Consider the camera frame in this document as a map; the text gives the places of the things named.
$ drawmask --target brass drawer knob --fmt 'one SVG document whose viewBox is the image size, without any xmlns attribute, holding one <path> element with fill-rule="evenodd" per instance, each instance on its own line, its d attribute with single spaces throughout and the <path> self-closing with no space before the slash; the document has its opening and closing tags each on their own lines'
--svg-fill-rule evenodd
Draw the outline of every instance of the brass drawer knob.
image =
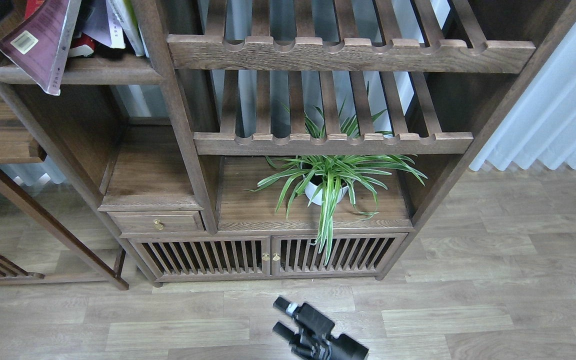
<svg viewBox="0 0 576 360">
<path fill-rule="evenodd" d="M 161 220 L 156 219 L 156 220 L 153 221 L 153 223 L 155 224 L 155 229 L 156 229 L 156 230 L 159 230 L 159 231 L 164 230 L 164 224 L 162 224 L 162 221 L 161 221 Z"/>
</svg>

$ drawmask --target slatted cabinet door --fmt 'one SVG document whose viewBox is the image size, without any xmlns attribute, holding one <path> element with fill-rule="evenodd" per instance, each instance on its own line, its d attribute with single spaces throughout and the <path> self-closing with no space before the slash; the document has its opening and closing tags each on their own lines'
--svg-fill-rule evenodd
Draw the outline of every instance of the slatted cabinet door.
<svg viewBox="0 0 576 360">
<path fill-rule="evenodd" d="M 311 235 L 272 237 L 272 276 L 324 278 L 327 276 L 377 275 L 407 234 L 339 234 L 332 243 L 330 259 L 318 253 Z"/>
<path fill-rule="evenodd" d="M 157 280 L 210 281 L 270 276 L 270 237 L 131 239 Z"/>
</svg>

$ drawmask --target wooden cabinet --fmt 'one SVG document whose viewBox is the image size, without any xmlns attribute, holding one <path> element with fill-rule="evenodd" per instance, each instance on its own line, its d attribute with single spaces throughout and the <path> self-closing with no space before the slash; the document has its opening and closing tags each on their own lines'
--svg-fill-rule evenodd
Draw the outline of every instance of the wooden cabinet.
<svg viewBox="0 0 576 360">
<path fill-rule="evenodd" d="M 393 2 L 362 0 L 374 12 L 375 40 L 358 31 L 356 1 L 334 0 L 331 39 L 320 36 L 313 3 L 294 0 L 294 38 L 286 40 L 273 37 L 270 2 L 253 0 L 249 36 L 229 38 L 226 0 L 210 0 L 205 23 L 198 1 L 132 2 L 150 59 L 73 59 L 62 95 L 54 97 L 0 55 L 0 95 L 154 285 L 267 276 L 383 278 L 576 21 L 576 0 L 448 0 L 441 27 L 428 0 L 412 0 L 419 43 L 403 37 L 398 23 L 411 19 Z M 221 84 L 213 70 L 224 71 L 219 107 L 215 89 Z M 238 71 L 256 72 L 247 126 Z M 274 71 L 284 71 L 288 86 L 271 86 Z M 333 71 L 350 83 L 347 100 L 356 109 L 359 137 L 339 129 Z M 378 72 L 392 137 L 370 121 L 364 71 Z M 305 72 L 318 78 L 308 86 L 317 87 L 326 115 L 322 139 L 311 138 L 304 125 Z M 393 72 L 409 72 L 408 108 Z M 169 117 L 126 117 L 111 96 L 115 84 L 158 85 Z M 277 92 L 290 109 L 289 123 L 273 114 L 270 94 Z M 423 186 L 406 174 L 386 178 L 379 214 L 370 220 L 342 203 L 334 246 L 344 255 L 322 265 L 307 245 L 316 233 L 316 209 L 298 199 L 286 219 L 284 208 L 275 212 L 277 189 L 245 191 L 271 173 L 263 156 L 303 154 L 416 154 L 416 166 L 429 179 Z M 375 210 L 370 194 L 358 197 L 359 210 Z M 176 219 L 172 230 L 169 220 L 158 218 L 165 212 Z M 150 232 L 155 220 L 164 230 Z M 345 255 L 344 248 L 354 253 Z M 281 260 L 264 260 L 275 253 Z"/>
</svg>

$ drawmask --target potted plant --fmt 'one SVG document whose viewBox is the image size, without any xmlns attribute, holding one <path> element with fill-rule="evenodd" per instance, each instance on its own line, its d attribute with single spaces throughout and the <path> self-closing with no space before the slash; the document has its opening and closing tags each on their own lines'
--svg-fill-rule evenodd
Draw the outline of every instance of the potted plant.
<svg viewBox="0 0 576 360">
<path fill-rule="evenodd" d="M 319 107 L 315 107 L 315 109 L 323 119 L 322 109 Z M 377 120 L 384 111 L 386 110 L 374 114 L 372 121 Z M 314 138 L 321 138 L 326 133 L 325 126 L 318 127 L 308 114 L 305 116 L 305 121 L 306 129 Z M 359 136 L 359 123 L 356 114 L 342 121 L 341 131 L 348 137 Z M 380 131 L 380 133 L 393 134 L 390 131 Z M 328 264 L 332 252 L 333 215 L 337 204 L 346 192 L 349 194 L 352 207 L 356 208 L 355 187 L 361 185 L 370 191 L 374 199 L 375 211 L 358 211 L 359 214 L 365 215 L 367 220 L 378 213 L 379 200 L 375 186 L 388 189 L 386 184 L 373 176 L 393 175 L 392 171 L 400 170 L 413 174 L 422 184 L 424 183 L 423 179 L 427 179 L 422 172 L 411 166 L 414 161 L 406 155 L 296 155 L 295 157 L 275 159 L 266 156 L 266 160 L 270 166 L 281 171 L 263 178 L 257 183 L 257 188 L 250 191 L 262 191 L 283 179 L 285 182 L 281 192 L 279 192 L 275 212 L 279 210 L 287 198 L 286 219 L 288 219 L 291 205 L 297 196 L 306 194 L 310 199 L 308 201 L 309 207 L 312 203 L 320 205 L 317 238 L 314 245 L 318 246 L 319 253 L 325 249 L 325 264 Z"/>
</svg>

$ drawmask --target barcode label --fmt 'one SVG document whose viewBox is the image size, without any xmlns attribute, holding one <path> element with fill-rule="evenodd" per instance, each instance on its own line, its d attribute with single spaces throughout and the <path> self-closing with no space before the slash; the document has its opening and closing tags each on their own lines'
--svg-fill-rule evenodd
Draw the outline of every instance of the barcode label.
<svg viewBox="0 0 576 360">
<path fill-rule="evenodd" d="M 19 50 L 23 55 L 30 51 L 37 43 L 39 43 L 39 40 L 33 34 L 30 34 L 28 30 L 25 30 L 14 38 L 14 40 L 10 41 L 10 45 L 14 46 L 14 48 Z"/>
</svg>

